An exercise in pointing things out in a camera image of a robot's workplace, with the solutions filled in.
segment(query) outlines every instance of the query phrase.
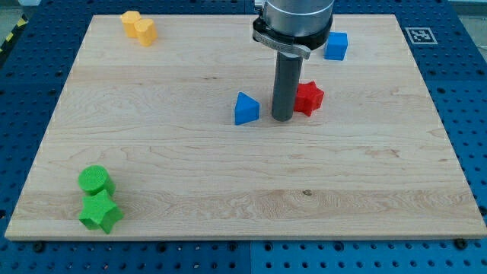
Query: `red star-shaped block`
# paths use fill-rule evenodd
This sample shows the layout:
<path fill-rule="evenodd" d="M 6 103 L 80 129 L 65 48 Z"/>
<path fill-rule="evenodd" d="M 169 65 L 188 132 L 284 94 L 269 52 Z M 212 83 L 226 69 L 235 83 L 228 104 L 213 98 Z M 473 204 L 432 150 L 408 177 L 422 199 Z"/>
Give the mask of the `red star-shaped block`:
<path fill-rule="evenodd" d="M 298 85 L 298 93 L 294 102 L 294 111 L 299 111 L 311 116 L 313 110 L 321 107 L 325 92 L 317 87 L 314 81 Z"/>

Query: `metal cylinder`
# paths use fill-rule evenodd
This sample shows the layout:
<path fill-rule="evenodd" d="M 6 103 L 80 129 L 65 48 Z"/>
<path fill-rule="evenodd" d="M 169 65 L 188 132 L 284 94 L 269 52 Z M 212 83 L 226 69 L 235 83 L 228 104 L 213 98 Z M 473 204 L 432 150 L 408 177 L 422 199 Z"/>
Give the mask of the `metal cylinder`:
<path fill-rule="evenodd" d="M 303 58 L 300 56 L 277 52 L 272 117 L 278 121 L 292 118 L 302 64 Z"/>
<path fill-rule="evenodd" d="M 324 29 L 334 0 L 263 0 L 263 19 L 273 30 L 305 37 Z"/>

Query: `green block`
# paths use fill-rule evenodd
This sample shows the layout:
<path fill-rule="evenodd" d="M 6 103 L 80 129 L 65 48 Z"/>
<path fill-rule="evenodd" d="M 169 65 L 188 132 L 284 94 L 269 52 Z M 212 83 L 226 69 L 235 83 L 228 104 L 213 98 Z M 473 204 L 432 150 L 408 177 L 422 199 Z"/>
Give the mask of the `green block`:
<path fill-rule="evenodd" d="M 109 234 L 113 225 L 122 218 L 122 211 L 107 190 L 102 190 L 94 196 L 83 197 L 83 210 L 79 215 L 79 221 L 87 229 L 101 228 Z"/>
<path fill-rule="evenodd" d="M 110 178 L 108 171 L 98 165 L 85 168 L 79 174 L 78 184 L 89 196 L 96 195 L 102 190 L 107 190 L 111 196 L 115 192 L 115 184 Z"/>

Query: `blue perforated table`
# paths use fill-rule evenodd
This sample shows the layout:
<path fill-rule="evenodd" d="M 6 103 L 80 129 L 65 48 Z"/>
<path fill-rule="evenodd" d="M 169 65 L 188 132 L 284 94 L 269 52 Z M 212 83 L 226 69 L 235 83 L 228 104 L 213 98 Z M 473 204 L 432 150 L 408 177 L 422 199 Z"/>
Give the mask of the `blue perforated table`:
<path fill-rule="evenodd" d="M 91 16 L 128 9 L 146 14 L 254 12 L 252 1 L 235 0 L 43 1 L 0 70 L 2 235 Z M 487 65 L 450 4 L 445 0 L 338 0 L 334 12 L 397 16 L 485 215 Z M 12 243 L 0 238 L 0 273 L 156 271 L 486 272 L 487 241 L 101 244 Z"/>

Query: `blue cube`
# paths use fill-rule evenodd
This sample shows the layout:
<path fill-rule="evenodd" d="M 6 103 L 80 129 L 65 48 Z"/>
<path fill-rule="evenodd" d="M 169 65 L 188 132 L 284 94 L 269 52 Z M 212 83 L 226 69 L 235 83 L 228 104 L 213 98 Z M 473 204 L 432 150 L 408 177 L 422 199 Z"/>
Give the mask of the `blue cube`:
<path fill-rule="evenodd" d="M 243 92 L 238 93 L 235 104 L 235 125 L 259 119 L 260 104 Z"/>
<path fill-rule="evenodd" d="M 345 58 L 348 46 L 347 33 L 329 33 L 328 45 L 325 48 L 325 59 L 342 61 Z"/>

